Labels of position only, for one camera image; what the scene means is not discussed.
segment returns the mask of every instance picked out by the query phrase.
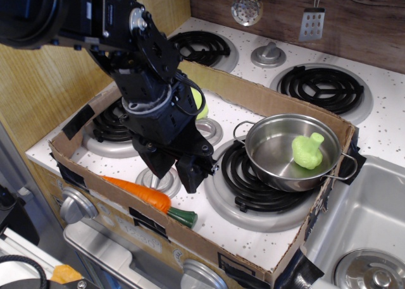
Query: black cable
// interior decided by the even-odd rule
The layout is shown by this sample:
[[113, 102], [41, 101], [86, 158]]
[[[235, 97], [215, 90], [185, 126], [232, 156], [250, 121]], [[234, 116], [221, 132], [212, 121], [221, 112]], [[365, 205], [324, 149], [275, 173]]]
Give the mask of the black cable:
[[205, 104], [206, 104], [206, 100], [205, 100], [205, 96], [203, 93], [203, 90], [201, 90], [201, 88], [192, 80], [188, 79], [187, 77], [183, 76], [180, 72], [176, 72], [175, 75], [176, 79], [179, 80], [180, 82], [184, 83], [185, 85], [188, 85], [189, 87], [195, 89], [196, 91], [198, 91], [201, 94], [201, 106], [200, 108], [194, 112], [194, 113], [189, 113], [187, 112], [185, 109], [183, 109], [182, 107], [180, 107], [176, 101], [173, 101], [174, 105], [176, 105], [176, 107], [183, 112], [184, 114], [187, 114], [189, 116], [197, 116], [198, 114], [200, 114], [204, 108], [205, 108]]
[[39, 289], [47, 289], [47, 280], [46, 280], [46, 275], [45, 271], [43, 268], [34, 260], [21, 256], [21, 255], [4, 255], [0, 257], [0, 264], [2, 262], [24, 262], [25, 264], [29, 264], [36, 268], [36, 270], [39, 273], [39, 279], [40, 279], [40, 287]]

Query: stainless steel pot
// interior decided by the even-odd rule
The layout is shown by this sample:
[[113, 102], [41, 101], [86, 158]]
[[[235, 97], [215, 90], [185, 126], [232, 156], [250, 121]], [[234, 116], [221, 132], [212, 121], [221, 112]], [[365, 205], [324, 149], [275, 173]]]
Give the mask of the stainless steel pot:
[[[245, 141], [237, 138], [236, 131], [244, 123], [254, 125]], [[325, 138], [320, 146], [321, 164], [308, 170], [294, 162], [292, 141], [300, 135], [310, 136], [317, 132]], [[347, 180], [357, 171], [355, 158], [342, 152], [336, 134], [315, 118], [300, 114], [280, 114], [267, 117], [257, 123], [243, 121], [234, 130], [234, 137], [245, 144], [251, 166], [265, 184], [288, 192], [302, 192], [319, 187], [327, 177]], [[353, 160], [354, 168], [346, 177], [329, 175], [341, 156]]]

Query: hanging utensil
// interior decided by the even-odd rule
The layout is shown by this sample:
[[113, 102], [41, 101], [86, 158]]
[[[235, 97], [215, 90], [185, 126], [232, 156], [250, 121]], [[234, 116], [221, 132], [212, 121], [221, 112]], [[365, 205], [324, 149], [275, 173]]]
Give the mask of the hanging utensil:
[[306, 8], [302, 16], [299, 41], [317, 40], [322, 38], [325, 9], [319, 8], [319, 2], [314, 0], [313, 8]]
[[248, 27], [260, 20], [263, 3], [261, 0], [234, 0], [231, 12], [237, 23]]

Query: white speckled countertop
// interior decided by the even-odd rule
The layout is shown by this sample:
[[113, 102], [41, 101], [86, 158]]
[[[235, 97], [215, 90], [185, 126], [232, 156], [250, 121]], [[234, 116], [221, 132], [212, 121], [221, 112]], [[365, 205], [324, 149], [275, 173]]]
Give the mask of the white speckled countertop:
[[[273, 78], [281, 71], [305, 63], [325, 63], [346, 68], [355, 73], [368, 84], [374, 101], [370, 115], [357, 124], [360, 154], [378, 156], [394, 164], [405, 166], [405, 152], [402, 152], [402, 149], [405, 151], [403, 137], [405, 75], [277, 41], [277, 46], [287, 55], [286, 62], [278, 68], [262, 69], [251, 63], [250, 56], [255, 48], [267, 45], [270, 39], [195, 18], [185, 22], [173, 35], [188, 30], [216, 32], [229, 38], [239, 51], [239, 62], [232, 74], [264, 86], [269, 86]], [[223, 139], [215, 146], [215, 149], [232, 138], [232, 131], [236, 124], [244, 120], [258, 121], [261, 119], [261, 116], [250, 111], [223, 102], [217, 95], [210, 92], [206, 92], [206, 98], [209, 107], [208, 117], [219, 122], [224, 130]], [[47, 141], [51, 140], [62, 126], [63, 124], [27, 151], [29, 159], [57, 175], [59, 170], [55, 161], [49, 156], [50, 149]], [[135, 181], [137, 174], [146, 167], [140, 158], [108, 159], [99, 157], [84, 148], [80, 148], [72, 159], [96, 174], [120, 177], [130, 181]], [[292, 242], [298, 228], [280, 233], [259, 233], [232, 226], [214, 210], [208, 209], [210, 204], [206, 199], [204, 189], [204, 184], [202, 184], [196, 194], [189, 195], [182, 188], [172, 200], [173, 206], [198, 213], [199, 220], [194, 231], [228, 251], [239, 254], [265, 269], [272, 270], [287, 250], [289, 243]]]

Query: sink drain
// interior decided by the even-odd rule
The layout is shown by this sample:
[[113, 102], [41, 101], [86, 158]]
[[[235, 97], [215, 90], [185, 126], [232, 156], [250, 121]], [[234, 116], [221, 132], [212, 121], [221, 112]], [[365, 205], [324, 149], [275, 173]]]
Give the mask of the sink drain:
[[341, 289], [403, 289], [405, 263], [379, 250], [355, 250], [337, 264], [334, 282]]

